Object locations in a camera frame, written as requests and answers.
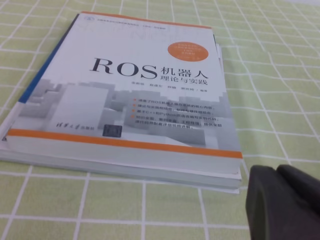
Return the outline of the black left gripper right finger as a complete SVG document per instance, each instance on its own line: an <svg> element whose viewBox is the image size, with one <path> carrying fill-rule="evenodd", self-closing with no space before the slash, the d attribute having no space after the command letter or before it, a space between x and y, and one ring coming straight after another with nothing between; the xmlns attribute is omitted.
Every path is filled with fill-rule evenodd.
<svg viewBox="0 0 320 240"><path fill-rule="evenodd" d="M280 165L276 169L298 196L319 215L320 181L291 165Z"/></svg>

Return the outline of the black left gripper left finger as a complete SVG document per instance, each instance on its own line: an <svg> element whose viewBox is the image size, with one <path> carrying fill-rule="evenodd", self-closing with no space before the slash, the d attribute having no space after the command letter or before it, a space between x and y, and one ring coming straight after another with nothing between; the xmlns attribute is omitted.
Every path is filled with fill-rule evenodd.
<svg viewBox="0 0 320 240"><path fill-rule="evenodd" d="M302 200L277 168L250 168L245 210L252 240L318 240L320 215Z"/></svg>

